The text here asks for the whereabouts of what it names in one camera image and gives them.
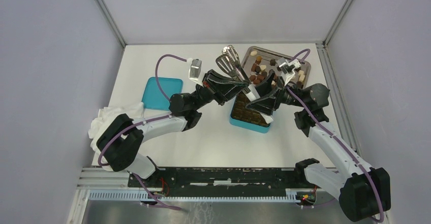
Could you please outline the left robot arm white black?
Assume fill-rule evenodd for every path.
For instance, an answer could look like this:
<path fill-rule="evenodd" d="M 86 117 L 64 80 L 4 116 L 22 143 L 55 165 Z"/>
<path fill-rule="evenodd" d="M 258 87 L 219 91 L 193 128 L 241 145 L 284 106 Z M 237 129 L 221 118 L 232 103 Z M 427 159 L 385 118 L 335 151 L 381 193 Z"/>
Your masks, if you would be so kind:
<path fill-rule="evenodd" d="M 169 113 L 148 119 L 132 119 L 125 113 L 114 117 L 93 139 L 92 147 L 99 155 L 98 165 L 113 172 L 128 171 L 140 177 L 147 187 L 156 186 L 160 174 L 149 156 L 139 154 L 141 144 L 159 136 L 194 128 L 202 116 L 198 109 L 212 101 L 222 106 L 249 85 L 249 82 L 209 70 L 194 92 L 171 96 Z"/>

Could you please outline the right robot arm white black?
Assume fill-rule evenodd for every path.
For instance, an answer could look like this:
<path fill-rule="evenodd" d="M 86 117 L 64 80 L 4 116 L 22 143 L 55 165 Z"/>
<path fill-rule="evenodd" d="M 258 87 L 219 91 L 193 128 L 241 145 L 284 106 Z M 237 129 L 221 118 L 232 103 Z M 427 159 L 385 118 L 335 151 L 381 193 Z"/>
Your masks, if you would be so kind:
<path fill-rule="evenodd" d="M 391 208 L 390 176 L 384 168 L 374 168 L 362 159 L 336 132 L 324 107 L 329 105 L 330 90 L 321 83 L 298 88 L 275 81 L 272 73 L 255 87 L 259 97 L 247 104 L 248 109 L 271 115 L 281 104 L 298 106 L 294 121 L 306 137 L 316 143 L 336 167 L 327 169 L 318 160 L 298 162 L 293 174 L 299 187 L 314 184 L 338 201 L 345 216 L 353 222 L 370 218 L 383 223 L 385 211 Z"/>

